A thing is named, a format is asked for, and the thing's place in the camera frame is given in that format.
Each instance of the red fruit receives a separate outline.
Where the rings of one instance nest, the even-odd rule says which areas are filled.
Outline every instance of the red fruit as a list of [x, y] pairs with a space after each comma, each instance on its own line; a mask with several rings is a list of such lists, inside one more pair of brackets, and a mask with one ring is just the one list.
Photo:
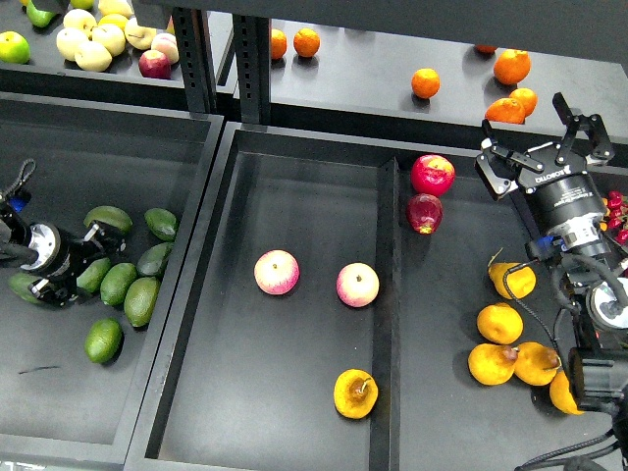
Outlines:
[[415, 194], [405, 207], [405, 216], [414, 231], [419, 234], [431, 234], [439, 228], [443, 218], [443, 205], [432, 194]]
[[453, 165], [442, 155], [423, 155], [414, 162], [410, 171], [410, 181], [417, 193], [441, 196], [454, 180]]
[[621, 226], [623, 223], [621, 222], [620, 219], [611, 219], [610, 221], [608, 221], [608, 228], [609, 229], [615, 229], [618, 228], [619, 226]]
[[621, 207], [623, 200], [621, 198], [612, 198], [608, 200], [608, 204], [606, 205], [610, 209], [617, 209]]
[[624, 211], [622, 208], [617, 208], [617, 209], [613, 209], [612, 211], [610, 211], [610, 213], [608, 214], [608, 217], [610, 219], [613, 218], [621, 218], [624, 215]]

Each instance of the metal shelf post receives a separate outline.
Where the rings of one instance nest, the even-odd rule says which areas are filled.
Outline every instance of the metal shelf post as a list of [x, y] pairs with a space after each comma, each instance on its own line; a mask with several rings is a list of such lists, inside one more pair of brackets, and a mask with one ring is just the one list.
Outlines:
[[234, 15], [241, 121], [270, 125], [271, 121], [271, 21]]

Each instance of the green avocado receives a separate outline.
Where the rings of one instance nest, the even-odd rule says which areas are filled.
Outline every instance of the green avocado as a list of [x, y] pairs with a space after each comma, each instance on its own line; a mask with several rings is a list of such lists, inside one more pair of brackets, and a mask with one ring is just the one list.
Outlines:
[[47, 27], [57, 14], [54, 12], [37, 10], [33, 5], [32, 0], [28, 0], [28, 4], [26, 5], [26, 16], [34, 26]]
[[93, 363], [109, 361], [120, 348], [122, 337], [122, 327], [113, 317], [96, 321], [85, 338], [85, 354]]
[[163, 208], [152, 208], [144, 213], [148, 229], [160, 239], [172, 242], [179, 230], [177, 216]]

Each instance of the black cable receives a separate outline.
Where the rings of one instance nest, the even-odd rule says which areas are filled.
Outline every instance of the black cable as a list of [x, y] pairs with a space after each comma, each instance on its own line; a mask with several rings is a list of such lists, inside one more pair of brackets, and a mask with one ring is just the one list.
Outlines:
[[534, 312], [532, 310], [532, 308], [528, 307], [528, 305], [525, 302], [523, 302], [521, 299], [519, 299], [517, 296], [515, 296], [514, 293], [512, 292], [512, 289], [510, 289], [510, 286], [508, 285], [508, 276], [510, 276], [514, 272], [518, 272], [519, 270], [522, 270], [522, 269], [524, 269], [526, 267], [529, 267], [533, 263], [536, 263], [536, 262], [535, 261], [530, 261], [530, 262], [520, 263], [518, 265], [515, 265], [514, 267], [510, 267], [509, 269], [507, 269], [504, 272], [503, 278], [502, 278], [503, 287], [506, 289], [506, 292], [510, 295], [512, 300], [514, 302], [516, 302], [517, 304], [519, 304], [519, 306], [521, 306], [522, 309], [524, 309], [528, 314], [530, 314], [541, 325], [543, 330], [546, 331], [546, 334], [548, 335], [548, 338], [549, 338], [549, 341], [551, 342], [551, 345], [554, 347], [554, 349], [556, 351], [558, 351], [558, 344], [556, 342], [556, 339], [553, 336], [553, 334], [550, 331], [550, 328], [547, 326], [547, 324], [545, 322], [543, 322], [543, 320], [537, 315], [536, 312]]
[[564, 448], [555, 449], [554, 451], [550, 451], [549, 453], [545, 453], [540, 456], [537, 456], [536, 458], [532, 458], [526, 461], [525, 463], [523, 463], [522, 466], [528, 466], [530, 464], [539, 463], [541, 461], [547, 461], [548, 459], [555, 458], [562, 454], [572, 453], [573, 451], [578, 451], [579, 449], [582, 449], [582, 448], [587, 448], [589, 446], [601, 444], [602, 442], [608, 440], [612, 436], [613, 436], [613, 432], [612, 432], [612, 429], [610, 429], [606, 433], [600, 435], [599, 437], [595, 437], [594, 439], [589, 439], [584, 442], [579, 442], [578, 444], [575, 444], [575, 445], [566, 446]]
[[587, 458], [587, 459], [596, 459], [602, 456], [606, 456], [608, 454], [613, 453], [616, 449], [619, 449], [619, 442], [615, 442], [612, 445], [607, 446], [606, 448], [599, 449], [597, 451], [592, 451], [590, 453], [581, 454], [580, 456], [572, 456], [570, 458], [559, 458], [559, 459], [548, 459], [538, 463], [532, 463], [528, 465], [517, 466], [514, 468], [514, 471], [532, 471], [534, 469], [544, 469], [544, 468], [552, 468], [554, 466], [565, 466], [569, 464], [570, 460], [577, 458]]
[[613, 294], [617, 298], [617, 302], [621, 307], [628, 307], [628, 295], [624, 289], [623, 284], [612, 274], [610, 268], [604, 265], [595, 258], [587, 257], [585, 255], [578, 255], [576, 253], [563, 253], [563, 260], [572, 260], [585, 265], [587, 268], [596, 272], [602, 277], [602, 279], [608, 284], [608, 287], [612, 290]]
[[0, 196], [5, 199], [10, 198], [21, 186], [23, 186], [28, 179], [32, 176], [32, 173], [35, 171], [37, 164], [33, 159], [26, 159], [23, 161], [22, 166], [20, 167], [20, 171], [18, 172], [18, 177], [16, 180], [7, 187], [7, 189], [0, 192]]

